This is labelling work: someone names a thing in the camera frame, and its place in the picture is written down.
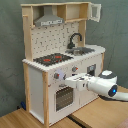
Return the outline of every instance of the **kitchen cabinet door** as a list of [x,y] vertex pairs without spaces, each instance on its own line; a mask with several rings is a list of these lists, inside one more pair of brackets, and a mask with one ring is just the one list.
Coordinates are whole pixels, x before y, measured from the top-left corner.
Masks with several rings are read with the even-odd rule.
[[100,21],[101,4],[89,3],[88,5],[88,20]]

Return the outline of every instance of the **oven window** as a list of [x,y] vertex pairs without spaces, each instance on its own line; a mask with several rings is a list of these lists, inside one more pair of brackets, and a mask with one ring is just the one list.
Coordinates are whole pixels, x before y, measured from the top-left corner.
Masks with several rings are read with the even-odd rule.
[[73,88],[67,87],[56,92],[56,111],[73,103]]

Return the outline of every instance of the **backsplash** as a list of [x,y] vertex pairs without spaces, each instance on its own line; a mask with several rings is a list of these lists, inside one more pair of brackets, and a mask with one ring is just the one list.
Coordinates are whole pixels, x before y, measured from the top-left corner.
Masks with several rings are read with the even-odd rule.
[[[32,29],[33,58],[66,50],[73,33],[78,33],[79,22],[36,27]],[[73,38],[73,43],[78,46],[78,36]]]

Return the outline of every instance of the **sink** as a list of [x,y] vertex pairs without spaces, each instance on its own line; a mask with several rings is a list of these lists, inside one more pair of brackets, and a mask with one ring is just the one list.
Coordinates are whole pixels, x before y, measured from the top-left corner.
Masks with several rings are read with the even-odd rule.
[[65,51],[65,53],[72,54],[75,56],[81,56],[91,52],[95,52],[95,50],[91,48],[86,48],[86,47],[78,47],[78,48],[73,48]]

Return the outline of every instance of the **knob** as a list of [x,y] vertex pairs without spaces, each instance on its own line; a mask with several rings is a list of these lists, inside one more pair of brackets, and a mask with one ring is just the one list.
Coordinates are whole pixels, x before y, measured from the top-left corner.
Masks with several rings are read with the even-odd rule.
[[73,67],[72,71],[75,72],[78,68],[77,67]]
[[66,79],[66,74],[64,75],[63,79],[64,79],[64,80]]
[[58,74],[58,73],[55,73],[55,74],[54,74],[54,78],[55,78],[55,79],[59,79],[59,74]]

